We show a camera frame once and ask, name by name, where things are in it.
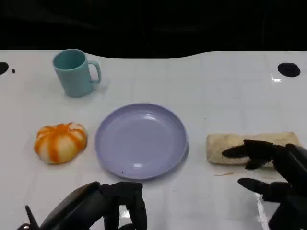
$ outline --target purple plate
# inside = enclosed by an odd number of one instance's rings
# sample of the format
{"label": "purple plate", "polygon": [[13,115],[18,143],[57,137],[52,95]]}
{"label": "purple plate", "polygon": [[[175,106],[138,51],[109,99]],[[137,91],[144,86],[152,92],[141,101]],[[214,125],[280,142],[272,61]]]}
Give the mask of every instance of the purple plate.
{"label": "purple plate", "polygon": [[188,150],[186,130],[171,111],[131,104],[100,125],[95,147],[104,168],[130,179],[149,179],[174,168]]}

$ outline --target orange striped squash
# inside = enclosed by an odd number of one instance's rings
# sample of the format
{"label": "orange striped squash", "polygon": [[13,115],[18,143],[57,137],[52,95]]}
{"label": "orange striped squash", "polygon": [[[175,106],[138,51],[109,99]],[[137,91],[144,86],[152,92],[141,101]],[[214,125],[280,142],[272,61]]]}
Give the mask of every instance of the orange striped squash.
{"label": "orange striped squash", "polygon": [[34,150],[41,160],[60,164],[71,161],[86,144],[85,128],[70,122],[42,127],[37,133]]}

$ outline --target crumb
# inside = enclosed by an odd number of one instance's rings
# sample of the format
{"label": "crumb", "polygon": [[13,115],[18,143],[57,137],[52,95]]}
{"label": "crumb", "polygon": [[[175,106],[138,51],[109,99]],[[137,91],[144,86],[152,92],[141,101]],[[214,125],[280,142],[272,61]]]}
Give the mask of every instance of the crumb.
{"label": "crumb", "polygon": [[214,176],[229,176],[229,175],[233,175],[235,174],[234,172],[227,172],[227,173],[224,173],[224,174],[220,174],[220,175],[214,175]]}

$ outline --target black hole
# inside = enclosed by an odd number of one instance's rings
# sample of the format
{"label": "black hole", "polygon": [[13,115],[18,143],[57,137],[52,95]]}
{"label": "black hole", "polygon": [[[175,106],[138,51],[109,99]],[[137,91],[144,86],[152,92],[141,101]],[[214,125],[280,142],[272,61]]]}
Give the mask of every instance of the black hole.
{"label": "black hole", "polygon": [[0,62],[0,75],[5,73],[9,68],[8,63],[6,62]]}
{"label": "black hole", "polygon": [[301,70],[294,63],[282,63],[277,69],[281,74],[289,78],[295,78],[301,74]]}

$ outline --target plate rim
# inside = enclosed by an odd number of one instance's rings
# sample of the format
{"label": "plate rim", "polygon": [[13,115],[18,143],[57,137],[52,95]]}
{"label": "plate rim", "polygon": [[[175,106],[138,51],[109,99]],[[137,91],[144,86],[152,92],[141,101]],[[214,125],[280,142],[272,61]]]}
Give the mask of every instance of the plate rim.
{"label": "plate rim", "polygon": [[[101,156],[100,154],[98,153],[98,132],[99,130],[101,129],[101,126],[105,124],[105,122],[110,119],[110,117],[112,117],[115,113],[118,113],[120,110],[125,110],[129,107],[132,107],[132,106],[153,106],[153,107],[158,107],[160,109],[163,109],[163,110],[166,110],[168,113],[170,113],[178,122],[179,124],[183,127],[183,134],[184,134],[184,138],[185,138],[185,145],[184,145],[184,148],[183,148],[183,151],[180,155],[180,157],[178,158],[178,160],[176,161],[176,163],[172,164],[171,167],[169,167],[167,170],[163,170],[163,172],[160,172],[160,173],[153,173],[153,175],[151,176],[146,176],[146,177],[130,177],[130,176],[124,176],[124,175],[119,175],[118,173],[114,172],[112,169],[110,169],[108,167],[107,164],[105,164],[105,162],[103,160],[101,160]],[[97,158],[98,158],[98,161],[100,163],[100,165],[106,169],[107,171],[111,172],[112,174],[120,177],[120,178],[126,178],[126,179],[133,179],[133,180],[147,180],[147,179],[152,179],[152,178],[155,178],[155,177],[158,177],[158,176],[161,176],[169,171],[171,171],[172,169],[174,169],[181,161],[182,159],[184,158],[185,155],[188,154],[187,150],[188,150],[188,146],[189,146],[189,137],[188,137],[188,133],[187,133],[187,130],[183,124],[183,122],[181,121],[181,119],[174,113],[172,112],[171,110],[161,106],[161,105],[158,105],[158,104],[153,104],[153,103],[132,103],[132,104],[128,104],[128,105],[125,105],[125,106],[122,106],[116,110],[114,110],[113,112],[111,112],[108,116],[106,116],[105,119],[103,119],[103,121],[100,123],[97,131],[96,131],[96,134],[95,134],[95,140],[94,140],[94,145],[95,145],[95,151],[96,151],[96,155],[97,155]]]}

